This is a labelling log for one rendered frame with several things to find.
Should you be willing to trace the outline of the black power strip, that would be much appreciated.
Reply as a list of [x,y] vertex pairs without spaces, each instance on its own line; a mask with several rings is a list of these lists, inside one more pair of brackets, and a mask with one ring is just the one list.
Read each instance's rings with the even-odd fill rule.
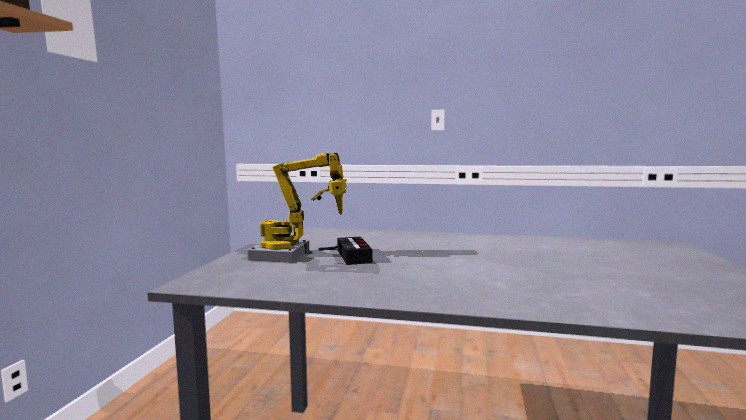
[[337,246],[318,250],[336,249],[347,265],[372,263],[372,248],[361,237],[337,238]]

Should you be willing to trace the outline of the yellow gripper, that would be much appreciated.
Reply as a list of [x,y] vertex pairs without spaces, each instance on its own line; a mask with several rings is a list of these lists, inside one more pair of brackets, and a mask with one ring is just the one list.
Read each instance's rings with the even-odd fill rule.
[[[342,212],[343,212],[343,193],[346,193],[346,189],[347,189],[347,187],[346,187],[346,181],[347,181],[347,179],[342,179],[341,180],[341,178],[340,178],[340,179],[333,179],[333,180],[331,180],[331,181],[328,182],[329,183],[328,189],[322,189],[320,191],[320,194],[318,194],[319,193],[318,192],[314,196],[315,198],[312,197],[311,200],[317,199],[319,201],[322,198],[320,195],[323,192],[330,191],[330,193],[332,193],[334,195],[334,197],[335,197],[337,208],[338,208],[338,212],[339,212],[340,215],[342,215]],[[338,181],[340,181],[340,182],[338,182]]]

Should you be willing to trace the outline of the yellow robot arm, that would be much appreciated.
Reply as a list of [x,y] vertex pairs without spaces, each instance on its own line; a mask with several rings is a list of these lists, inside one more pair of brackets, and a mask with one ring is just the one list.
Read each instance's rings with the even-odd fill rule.
[[[299,244],[299,238],[303,235],[304,211],[301,211],[301,202],[288,175],[289,171],[330,166],[330,177],[332,179],[343,179],[343,169],[338,153],[323,153],[317,155],[317,158],[314,159],[302,160],[303,162],[296,161],[285,164],[282,163],[273,166],[280,189],[290,210],[289,220],[284,220],[282,222],[269,220],[262,223],[264,241],[261,242],[261,248],[267,248],[270,250],[290,249],[291,245]],[[293,196],[295,200],[293,200]],[[290,236],[292,233],[292,226],[294,228],[294,235]]]

